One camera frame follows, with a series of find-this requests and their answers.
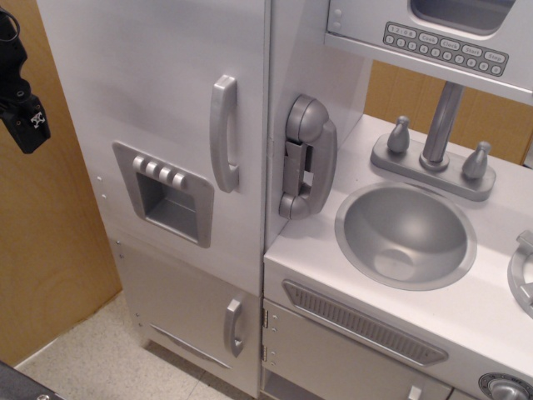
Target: black object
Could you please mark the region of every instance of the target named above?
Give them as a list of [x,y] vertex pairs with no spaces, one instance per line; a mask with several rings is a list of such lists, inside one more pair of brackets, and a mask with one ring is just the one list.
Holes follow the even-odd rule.
[[65,400],[0,361],[0,400]]
[[0,7],[0,119],[22,152],[30,154],[50,138],[50,129],[41,101],[20,76],[27,54],[19,33],[17,19]]

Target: ice dispenser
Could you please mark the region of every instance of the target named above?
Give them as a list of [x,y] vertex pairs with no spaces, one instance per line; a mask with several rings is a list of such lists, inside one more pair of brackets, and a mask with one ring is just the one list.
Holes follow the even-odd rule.
[[136,215],[209,248],[213,186],[203,177],[122,143],[115,142],[113,150]]

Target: refrigerator door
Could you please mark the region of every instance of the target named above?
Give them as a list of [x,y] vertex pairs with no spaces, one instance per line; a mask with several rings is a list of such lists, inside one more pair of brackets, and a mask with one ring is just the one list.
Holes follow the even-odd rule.
[[259,296],[270,1],[38,5],[107,230]]

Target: cabinet hinge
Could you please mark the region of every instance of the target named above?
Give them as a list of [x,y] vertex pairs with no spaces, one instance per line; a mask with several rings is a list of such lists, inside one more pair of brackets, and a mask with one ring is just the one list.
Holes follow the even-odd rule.
[[268,328],[268,310],[263,308],[263,327]]

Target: faucet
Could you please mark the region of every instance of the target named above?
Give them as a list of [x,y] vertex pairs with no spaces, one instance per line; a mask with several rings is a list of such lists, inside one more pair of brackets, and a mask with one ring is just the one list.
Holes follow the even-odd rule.
[[446,146],[450,140],[451,129],[456,121],[465,87],[453,82],[446,82],[442,89],[439,104],[427,134],[424,150],[420,155],[422,167],[429,171],[442,171],[450,163],[446,156]]
[[409,118],[399,117],[392,132],[377,140],[372,163],[476,202],[486,200],[496,181],[496,172],[487,165],[491,145],[480,142],[469,157],[446,153],[464,89],[446,82],[426,143],[410,140]]

